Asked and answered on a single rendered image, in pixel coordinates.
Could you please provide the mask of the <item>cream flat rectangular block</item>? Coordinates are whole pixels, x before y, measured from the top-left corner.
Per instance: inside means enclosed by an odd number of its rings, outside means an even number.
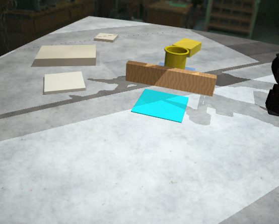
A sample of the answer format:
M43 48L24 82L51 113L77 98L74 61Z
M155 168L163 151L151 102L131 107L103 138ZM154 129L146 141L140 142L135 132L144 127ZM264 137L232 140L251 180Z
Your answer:
M94 41L114 42L117 38L117 34L100 33L94 37Z

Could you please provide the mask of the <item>brown wooden bar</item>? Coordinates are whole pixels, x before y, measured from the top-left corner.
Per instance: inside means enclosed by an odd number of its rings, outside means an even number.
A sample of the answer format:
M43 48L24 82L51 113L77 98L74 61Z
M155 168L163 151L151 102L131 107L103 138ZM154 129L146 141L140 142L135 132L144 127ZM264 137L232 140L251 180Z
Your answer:
M128 61L125 80L213 97L217 75Z

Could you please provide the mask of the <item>beige flat box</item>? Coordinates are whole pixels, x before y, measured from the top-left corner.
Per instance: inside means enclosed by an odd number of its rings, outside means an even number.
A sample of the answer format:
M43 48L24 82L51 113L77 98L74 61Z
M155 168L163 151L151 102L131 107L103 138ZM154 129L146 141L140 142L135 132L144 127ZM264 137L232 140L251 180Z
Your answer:
M96 45L42 45L35 66L96 66Z

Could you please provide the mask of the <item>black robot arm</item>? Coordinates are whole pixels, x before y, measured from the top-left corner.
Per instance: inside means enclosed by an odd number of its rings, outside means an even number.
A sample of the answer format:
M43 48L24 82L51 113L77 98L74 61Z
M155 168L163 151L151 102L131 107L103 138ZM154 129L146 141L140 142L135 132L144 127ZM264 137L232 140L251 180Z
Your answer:
M274 84L273 88L269 90L265 105L269 115L279 117L279 53L276 56L272 61L271 69L274 79L278 84Z

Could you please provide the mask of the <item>cream flat rectangular slab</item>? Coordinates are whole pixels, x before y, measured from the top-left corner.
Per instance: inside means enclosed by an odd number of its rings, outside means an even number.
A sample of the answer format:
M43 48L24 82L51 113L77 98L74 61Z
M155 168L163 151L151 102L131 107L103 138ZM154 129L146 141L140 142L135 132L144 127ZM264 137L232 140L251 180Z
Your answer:
M82 71L45 74L44 95L86 90Z

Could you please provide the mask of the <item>yellow rectangular block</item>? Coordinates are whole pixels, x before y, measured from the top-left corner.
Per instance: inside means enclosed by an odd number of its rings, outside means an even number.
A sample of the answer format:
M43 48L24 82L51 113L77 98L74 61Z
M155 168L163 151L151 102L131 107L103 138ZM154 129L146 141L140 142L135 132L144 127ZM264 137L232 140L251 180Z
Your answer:
M172 45L175 46L181 46L189 50L189 53L187 54L187 57L191 57L195 53L199 52L201 49L202 42L198 42L192 39L184 38L177 43L174 43Z

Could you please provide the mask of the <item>olive-yellow cup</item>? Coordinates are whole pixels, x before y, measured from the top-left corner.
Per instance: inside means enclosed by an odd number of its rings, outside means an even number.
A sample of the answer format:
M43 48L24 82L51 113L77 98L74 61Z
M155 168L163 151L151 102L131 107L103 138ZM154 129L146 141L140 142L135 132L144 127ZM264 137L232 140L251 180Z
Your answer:
M167 46L165 51L165 67L185 69L189 50L181 46Z

